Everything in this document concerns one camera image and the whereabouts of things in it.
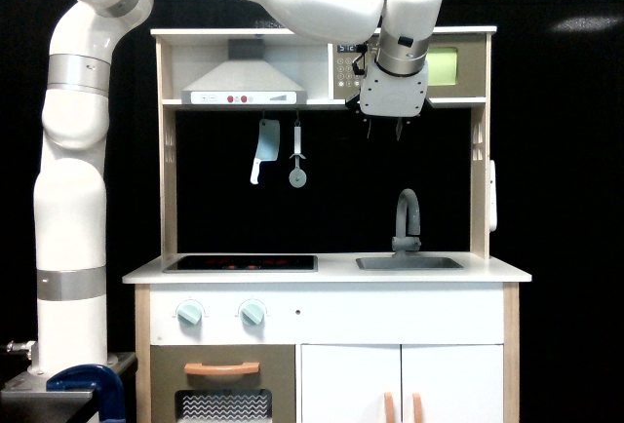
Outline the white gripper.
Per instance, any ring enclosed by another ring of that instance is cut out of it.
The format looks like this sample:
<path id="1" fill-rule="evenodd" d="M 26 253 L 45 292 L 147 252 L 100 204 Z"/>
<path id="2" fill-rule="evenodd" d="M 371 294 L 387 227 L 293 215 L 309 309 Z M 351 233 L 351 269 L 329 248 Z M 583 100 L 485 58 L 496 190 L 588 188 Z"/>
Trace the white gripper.
<path id="1" fill-rule="evenodd" d="M 428 63 L 411 76 L 395 76 L 384 72 L 370 61 L 360 80 L 359 90 L 345 100 L 349 109 L 359 109 L 368 116 L 398 118 L 396 140 L 400 141 L 403 118 L 417 116 L 424 107 L 428 87 Z M 371 138 L 372 118 L 367 120 L 366 139 Z"/>

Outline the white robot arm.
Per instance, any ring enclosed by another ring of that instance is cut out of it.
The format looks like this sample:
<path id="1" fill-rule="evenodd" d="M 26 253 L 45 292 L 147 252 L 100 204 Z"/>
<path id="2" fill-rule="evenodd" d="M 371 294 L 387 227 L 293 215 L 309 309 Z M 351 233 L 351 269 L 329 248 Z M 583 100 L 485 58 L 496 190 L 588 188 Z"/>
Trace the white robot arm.
<path id="1" fill-rule="evenodd" d="M 369 79 L 399 91 L 377 116 L 412 116 L 426 87 L 429 39 L 442 0 L 247 0 L 290 31 L 324 43 L 379 39 Z M 154 0 L 75 0 L 53 32 L 42 110 L 42 153 L 33 192 L 38 369 L 54 375 L 107 361 L 106 189 L 108 86 L 118 42 L 150 15 Z"/>

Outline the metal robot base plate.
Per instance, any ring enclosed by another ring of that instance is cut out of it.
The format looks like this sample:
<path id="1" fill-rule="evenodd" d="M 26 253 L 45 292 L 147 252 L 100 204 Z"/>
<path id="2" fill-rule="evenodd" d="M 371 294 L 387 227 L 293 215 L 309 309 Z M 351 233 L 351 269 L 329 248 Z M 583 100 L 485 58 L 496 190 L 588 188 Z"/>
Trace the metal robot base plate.
<path id="1" fill-rule="evenodd" d="M 122 383 L 134 377 L 137 372 L 137 355 L 134 352 L 109 354 L 104 365 L 110 367 L 121 378 Z M 2 404 L 74 404 L 96 403 L 98 398 L 94 391 L 52 391 L 46 390 L 47 380 L 54 374 L 45 373 L 37 365 L 31 367 L 9 380 L 1 390 Z"/>

